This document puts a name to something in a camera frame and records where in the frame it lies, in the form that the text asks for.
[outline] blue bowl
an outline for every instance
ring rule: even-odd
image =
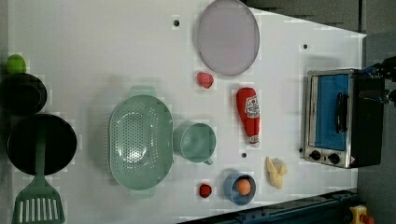
[[[236,189],[236,183],[240,179],[246,179],[250,183],[250,193],[242,195]],[[256,182],[250,175],[241,173],[232,173],[227,176],[224,182],[224,194],[230,199],[231,202],[237,205],[246,205],[250,203],[256,193]]]

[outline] green ball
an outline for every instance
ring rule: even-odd
[[[14,54],[9,56],[7,60],[7,73],[10,75],[25,73],[26,63],[21,55]]]

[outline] black pot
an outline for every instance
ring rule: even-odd
[[[43,82],[29,74],[15,74],[0,84],[0,106],[13,115],[29,116],[40,111],[47,102]]]

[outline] mint green mug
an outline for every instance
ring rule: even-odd
[[[210,159],[216,148],[216,135],[204,123],[180,126],[174,132],[174,151],[192,162],[211,165]]]

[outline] plate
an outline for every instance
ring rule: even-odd
[[[198,27],[198,50],[207,66],[239,75],[254,63],[260,32],[250,9],[237,0],[218,0],[204,11]]]

